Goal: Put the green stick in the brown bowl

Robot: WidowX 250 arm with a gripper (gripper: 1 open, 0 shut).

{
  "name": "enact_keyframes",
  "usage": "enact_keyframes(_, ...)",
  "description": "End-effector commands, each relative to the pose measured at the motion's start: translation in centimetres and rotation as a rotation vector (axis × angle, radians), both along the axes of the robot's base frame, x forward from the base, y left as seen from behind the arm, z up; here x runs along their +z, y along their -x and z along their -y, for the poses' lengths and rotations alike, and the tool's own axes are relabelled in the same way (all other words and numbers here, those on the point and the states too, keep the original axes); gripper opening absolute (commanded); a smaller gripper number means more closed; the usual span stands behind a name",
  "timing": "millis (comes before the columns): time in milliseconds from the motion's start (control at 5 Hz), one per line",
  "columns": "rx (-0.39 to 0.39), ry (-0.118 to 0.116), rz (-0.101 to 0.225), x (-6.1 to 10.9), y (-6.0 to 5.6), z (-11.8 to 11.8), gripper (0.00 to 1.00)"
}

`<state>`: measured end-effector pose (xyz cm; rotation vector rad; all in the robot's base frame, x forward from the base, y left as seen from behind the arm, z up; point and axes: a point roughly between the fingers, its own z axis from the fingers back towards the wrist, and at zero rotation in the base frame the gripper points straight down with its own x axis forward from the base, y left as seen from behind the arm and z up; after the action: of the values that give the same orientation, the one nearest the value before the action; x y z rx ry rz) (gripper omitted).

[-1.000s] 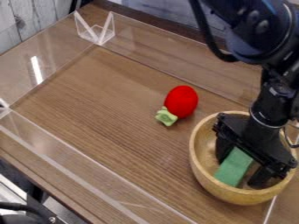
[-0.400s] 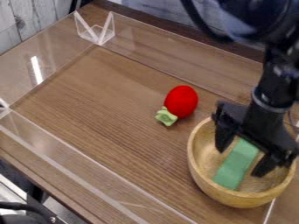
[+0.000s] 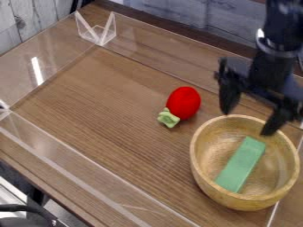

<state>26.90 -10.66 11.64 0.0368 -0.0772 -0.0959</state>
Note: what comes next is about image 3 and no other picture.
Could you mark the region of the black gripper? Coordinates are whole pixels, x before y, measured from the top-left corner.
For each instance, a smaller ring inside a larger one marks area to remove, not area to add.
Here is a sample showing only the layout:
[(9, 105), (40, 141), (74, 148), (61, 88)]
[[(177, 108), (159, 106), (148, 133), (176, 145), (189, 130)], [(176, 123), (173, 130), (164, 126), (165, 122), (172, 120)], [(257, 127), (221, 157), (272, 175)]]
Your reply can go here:
[(256, 31), (256, 55), (252, 60), (221, 57), (213, 78), (219, 82), (219, 106), (228, 115), (245, 93), (271, 105), (275, 110), (260, 131), (272, 136), (289, 121), (303, 120), (303, 86), (293, 76), (299, 48), (284, 51)]

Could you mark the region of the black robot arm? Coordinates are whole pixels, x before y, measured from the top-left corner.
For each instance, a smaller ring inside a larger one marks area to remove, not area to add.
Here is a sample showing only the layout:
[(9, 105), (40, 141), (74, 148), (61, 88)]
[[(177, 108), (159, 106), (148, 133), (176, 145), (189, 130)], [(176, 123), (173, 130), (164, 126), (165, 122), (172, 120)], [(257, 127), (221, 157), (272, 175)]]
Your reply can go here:
[(219, 59), (213, 78), (219, 106), (229, 114), (243, 94), (273, 107), (260, 131), (271, 136), (291, 121), (303, 121), (303, 86), (293, 76), (303, 51), (303, 0), (267, 0), (264, 26), (256, 31), (256, 55), (249, 62)]

